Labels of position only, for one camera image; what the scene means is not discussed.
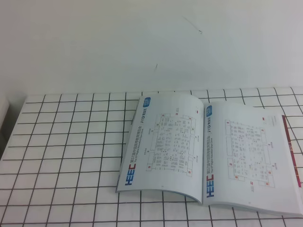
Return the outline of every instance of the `floor plan diagram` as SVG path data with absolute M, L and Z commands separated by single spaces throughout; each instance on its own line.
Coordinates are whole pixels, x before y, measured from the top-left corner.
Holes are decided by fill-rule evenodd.
M 155 122 L 147 171 L 176 171 L 192 176 L 196 120 L 159 114 Z
M 225 120 L 229 178 L 275 187 L 264 128 Z

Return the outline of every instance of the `white object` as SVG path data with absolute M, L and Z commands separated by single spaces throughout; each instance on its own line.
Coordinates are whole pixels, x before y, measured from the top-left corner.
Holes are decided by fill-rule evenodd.
M 165 190 L 203 205 L 303 217 L 285 130 L 273 111 L 227 102 L 204 106 L 187 94 L 144 96 L 117 191 Z

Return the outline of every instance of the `black line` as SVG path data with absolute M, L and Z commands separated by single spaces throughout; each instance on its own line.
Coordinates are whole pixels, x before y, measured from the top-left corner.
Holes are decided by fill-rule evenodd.
M 188 211 L 187 211 L 187 202 L 186 202 L 186 196 L 184 196 L 184 201 L 185 201 L 185 210 L 186 210 L 186 221 L 187 221 L 187 227 L 189 227 L 189 223 L 188 223 Z
M 119 170 L 102 170 L 101 171 L 102 173 L 104 172 L 119 172 Z M 40 175 L 43 175 L 43 174 L 78 174 L 78 173 L 99 173 L 99 171 L 76 171 L 76 172 L 42 172 L 42 173 L 39 173 Z M 0 174 L 0 175 L 29 175 L 29 174 L 37 174 L 37 173 L 15 173 L 15 174 Z
M 260 92 L 259 92 L 259 89 L 258 89 L 258 88 L 257 88 L 257 91 L 258 91 L 259 98 L 260 98 L 260 101 L 261 101 L 261 103 L 262 103 L 263 109 L 265 109 L 265 107 L 264 107 L 264 105 L 263 105 L 263 102 L 262 102 L 262 99 L 261 99 Z
M 212 227 L 214 227 L 214 225 L 213 225 L 213 218 L 212 218 L 212 212 L 211 212 L 211 210 L 210 210 L 210 206 L 208 206 L 208 209 L 209 209 L 210 221 L 211 221 L 211 223 L 212 223 Z
M 210 101 L 209 101 L 209 94 L 208 94 L 208 90 L 206 90 L 207 91 L 207 99 L 208 99 L 208 103 L 210 103 Z
M 110 101 L 124 101 L 124 99 L 117 99 L 117 100 L 110 100 Z M 138 101 L 138 99 L 127 99 L 127 101 Z M 85 103 L 85 102 L 108 102 L 108 100 L 90 100 L 90 101 L 87 101 L 87 100 L 79 100 L 79 101 L 60 101 L 60 103 Z M 36 103 L 33 103 L 33 102 L 26 102 L 26 104 L 38 104 L 38 103 L 42 103 L 42 102 L 36 102 Z M 54 101 L 54 102 L 44 102 L 44 103 L 58 103 L 58 101 Z
M 87 145 L 121 145 L 126 143 L 89 143 L 89 144 L 66 144 L 66 146 L 87 146 Z M 8 148 L 40 148 L 40 147 L 63 147 L 64 144 L 46 145 L 46 146 L 8 146 Z
M 227 99 L 226 99 L 226 94 L 225 94 L 225 90 L 223 89 L 223 92 L 224 92 L 224 98 L 225 98 L 225 100 L 227 101 Z
M 236 219 L 236 215 L 235 215 L 235 210 L 233 209 L 233 207 L 232 207 L 232 212 L 233 212 L 233 217 L 235 218 L 236 227 L 238 227 L 237 219 Z
M 92 110 L 92 113 L 96 113 L 96 112 L 117 112 L 117 111 L 123 111 L 123 110 Z M 53 114 L 53 113 L 72 113 L 73 111 L 42 111 L 40 112 L 41 114 Z M 86 113 L 86 112 L 90 112 L 89 110 L 80 110 L 80 111 L 75 111 L 75 113 Z M 22 112 L 21 114 L 37 114 L 39 112 Z
M 118 193 L 118 203 L 120 200 L 120 193 Z M 117 205 L 117 217 L 116 217 L 116 227 L 118 227 L 118 214 L 119 214 L 119 205 Z
M 142 191 L 140 190 L 140 227 L 142 222 Z
M 35 122 L 35 123 L 37 123 L 38 118 L 39 118 L 39 115 L 40 115 L 40 113 L 38 113 L 37 118 L 36 118 L 36 122 Z M 33 131 L 32 131 L 32 133 L 31 133 L 31 135 L 30 135 L 30 137 L 29 137 L 29 139 L 28 139 L 27 146 L 29 145 L 29 143 L 30 143 L 30 141 L 31 141 L 33 132 L 34 132 L 34 130 L 35 130 L 35 126 L 36 126 L 36 124 L 34 124 L 34 126 L 33 126 Z M 27 148 L 26 148 L 25 151 L 24 151 L 23 159 L 24 159 L 24 157 L 25 157 L 26 152 L 27 152 Z M 23 160 L 22 160 L 21 163 L 20 163 L 20 166 L 19 166 L 19 169 L 18 169 L 18 173 L 20 173 L 20 169 L 21 169 L 21 167 L 22 167 L 22 163 L 23 163 Z M 15 184 L 16 184 L 16 181 L 17 181 L 17 178 L 18 178 L 18 173 L 17 173 L 17 175 L 16 175 L 16 179 L 15 179 L 15 181 L 14 181 L 13 187 L 11 188 L 11 192 L 10 192 L 10 194 L 9 194 L 9 199 L 8 199 L 8 201 L 7 201 L 5 210 L 4 210 L 3 215 L 2 215 L 2 218 L 1 218 L 0 226 L 1 226 L 2 222 L 3 222 L 4 216 L 5 216 L 5 213 L 6 213 L 6 210 L 7 210 L 7 206 L 8 206 L 8 204 L 9 204 L 11 195 L 12 195 L 12 193 L 13 193 L 13 190 L 14 190 L 14 187 L 15 187 Z
M 123 120 L 111 120 L 108 122 L 122 122 Z M 87 123 L 88 121 L 78 121 L 78 122 L 55 122 L 55 124 L 58 123 Z M 52 122 L 37 122 L 37 123 L 17 123 L 17 124 L 51 124 Z
M 163 211 L 163 227 L 165 227 L 165 216 L 164 216 L 164 192 L 162 191 L 162 211 Z
M 95 134 L 95 133 L 123 133 L 123 131 L 95 131 L 95 132 L 88 132 L 87 134 Z M 41 133 L 41 134 L 33 134 L 33 135 L 73 135 L 73 134 L 86 134 L 86 132 L 70 132 L 70 133 Z M 13 134 L 13 136 L 29 136 L 30 134 Z
M 87 129 L 86 129 L 84 144 L 86 144 L 87 132 L 89 131 L 89 122 L 90 122 L 90 117 L 91 117 L 91 110 L 92 110 L 92 108 L 93 108 L 93 103 L 91 103 L 91 106 L 90 106 L 89 121 L 88 121 Z M 82 167 L 82 161 L 83 161 L 83 156 L 84 156 L 84 149 L 85 149 L 85 146 L 83 146 L 82 157 L 81 157 L 81 161 L 80 161 L 80 170 L 81 170 L 81 167 Z M 73 213 L 74 206 L 75 206 L 74 204 L 75 204 L 75 200 L 76 200 L 77 187 L 78 187 L 78 184 L 79 184 L 79 179 L 80 179 L 80 173 L 78 174 L 78 179 L 77 179 L 77 184 L 76 184 L 76 190 L 75 190 L 73 205 L 72 205 L 72 207 L 71 207 L 71 218 L 72 218 L 72 213 Z
M 260 219 L 260 216 L 259 216 L 259 212 L 257 212 L 257 216 L 258 216 L 258 220 L 259 220 L 259 223 L 260 223 L 260 227 L 262 227 L 262 223 L 261 223 L 261 219 Z
M 286 227 L 286 223 L 285 223 L 283 215 L 282 215 L 282 220 L 283 220 L 284 226 Z
M 244 103 L 244 105 L 245 105 L 244 96 L 243 96 L 243 92 L 242 92 L 242 89 L 241 89 L 241 88 L 240 88 L 240 91 L 241 91 L 241 96 L 242 96 L 243 103 Z
M 108 95 L 108 107 L 107 107 L 107 109 L 109 109 L 109 100 L 110 100 L 110 93 Z M 107 114 L 106 114 L 105 131 L 107 129 L 108 113 L 109 112 L 107 112 Z M 106 134 L 104 133 L 103 143 L 105 143 L 105 136 L 106 136 Z M 101 168 L 102 168 L 102 163 L 103 163 L 103 152 L 104 152 L 104 146 L 102 146 L 102 153 L 101 153 L 102 159 L 101 159 L 101 164 L 100 164 L 100 169 L 99 169 L 99 178 L 98 178 L 98 184 L 97 184 L 98 188 L 97 188 L 97 194 L 96 194 L 96 204 L 95 204 L 95 209 L 94 209 L 94 217 L 93 217 L 93 225 L 92 225 L 92 227 L 94 227 L 94 225 L 95 225 L 96 209 L 97 209 L 97 201 L 98 201 L 98 193 L 99 193 L 99 184 L 100 184 L 100 176 L 101 176 Z
M 115 158 L 115 157 L 119 157 L 122 158 L 122 156 L 106 156 L 106 157 L 102 157 L 102 156 L 93 156 L 93 157 L 83 157 L 83 159 L 86 158 Z M 29 158 L 29 159 L 24 159 L 25 161 L 30 161 L 30 160 L 60 160 L 60 159 L 81 159 L 81 157 L 57 157 L 57 158 Z M 3 159 L 2 161 L 21 161 L 22 159 Z

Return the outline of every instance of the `table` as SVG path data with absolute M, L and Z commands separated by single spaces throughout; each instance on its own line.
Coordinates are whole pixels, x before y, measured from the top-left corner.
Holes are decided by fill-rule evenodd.
M 303 87 L 182 92 L 285 114 L 303 182 Z M 151 93 L 29 96 L 0 162 L 1 226 L 303 226 L 301 218 L 203 207 L 170 192 L 115 193 L 138 99 Z

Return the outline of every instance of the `red book cover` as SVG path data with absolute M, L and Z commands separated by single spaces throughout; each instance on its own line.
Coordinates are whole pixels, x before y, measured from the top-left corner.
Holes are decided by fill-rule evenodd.
M 297 182 L 298 182 L 299 188 L 301 188 L 301 182 L 300 182 L 300 178 L 299 178 L 299 173 L 298 173 L 297 165 L 296 165 L 295 159 L 294 159 L 293 147 L 292 147 L 292 143 L 290 141 L 290 137 L 289 137 L 289 133 L 288 133 L 288 128 L 287 128 L 287 124 L 286 124 L 286 118 L 285 118 L 284 115 L 282 115 L 282 118 L 283 118 L 283 123 L 284 123 L 284 127 L 285 127 L 285 132 L 286 132 L 286 137 L 287 137 L 287 141 L 288 141 L 288 146 L 289 146 L 289 149 L 290 149 L 290 154 L 291 154 L 292 160 L 293 160 L 294 172 L 295 172 L 295 175 L 297 177 Z

